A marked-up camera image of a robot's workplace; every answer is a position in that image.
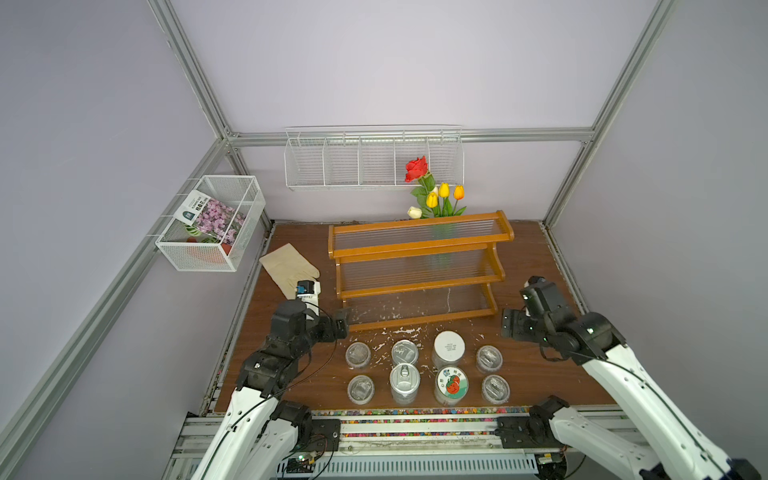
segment clear plastic container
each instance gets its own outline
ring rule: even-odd
[[[493,345],[481,346],[475,359],[478,370],[483,373],[497,372],[503,362],[502,353]]]
[[[454,406],[462,401],[469,390],[467,375],[459,368],[446,366],[435,378],[435,399],[444,406]]]
[[[456,332],[440,332],[435,337],[435,348],[432,351],[432,363],[438,369],[450,365],[458,365],[464,356],[464,339]]]
[[[482,398],[493,405],[501,405],[509,400],[509,384],[498,375],[489,375],[482,381]]]
[[[346,364],[362,369],[371,363],[371,349],[363,342],[355,342],[346,349]]]
[[[376,389],[373,380],[367,375],[358,375],[346,386],[346,395],[357,405],[365,405],[373,398]]]

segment tin can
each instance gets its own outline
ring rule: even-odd
[[[419,348],[410,340],[400,340],[392,347],[392,364],[410,363],[415,365],[419,360]]]
[[[422,379],[419,370],[410,363],[400,363],[392,368],[389,373],[389,386],[392,389],[392,398],[399,405],[413,403],[419,392],[419,383]]]
[[[446,366],[435,379],[435,398],[441,405],[454,406],[461,402],[469,389],[467,375],[459,368]]]

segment red rose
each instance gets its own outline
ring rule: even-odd
[[[427,166],[427,157],[424,156],[408,162],[406,165],[406,170],[408,170],[408,173],[406,174],[407,184],[410,184],[417,178],[425,176],[429,171],[429,167]]]

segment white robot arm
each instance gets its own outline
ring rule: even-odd
[[[532,277],[521,294],[525,312],[504,310],[502,336],[538,343],[547,360],[573,359],[583,366],[616,400],[650,448],[601,428],[556,397],[531,409],[529,422],[537,424],[539,435],[551,433],[622,480],[760,479],[748,461],[729,458],[696,428],[604,316],[588,313],[577,319],[558,288],[542,277]],[[547,347],[561,358],[547,358]]]
[[[338,420],[312,420],[309,407],[279,400],[301,373],[299,359],[309,354],[311,361],[315,343],[347,336],[346,311],[321,315],[319,293],[318,282],[301,281],[297,300],[278,306],[264,345],[240,369],[230,406],[193,480],[267,480],[297,446],[337,448]]]

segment jar label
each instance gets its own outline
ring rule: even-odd
[[[467,393],[469,381],[460,369],[446,367],[438,374],[437,385],[441,394],[450,399],[460,399]]]

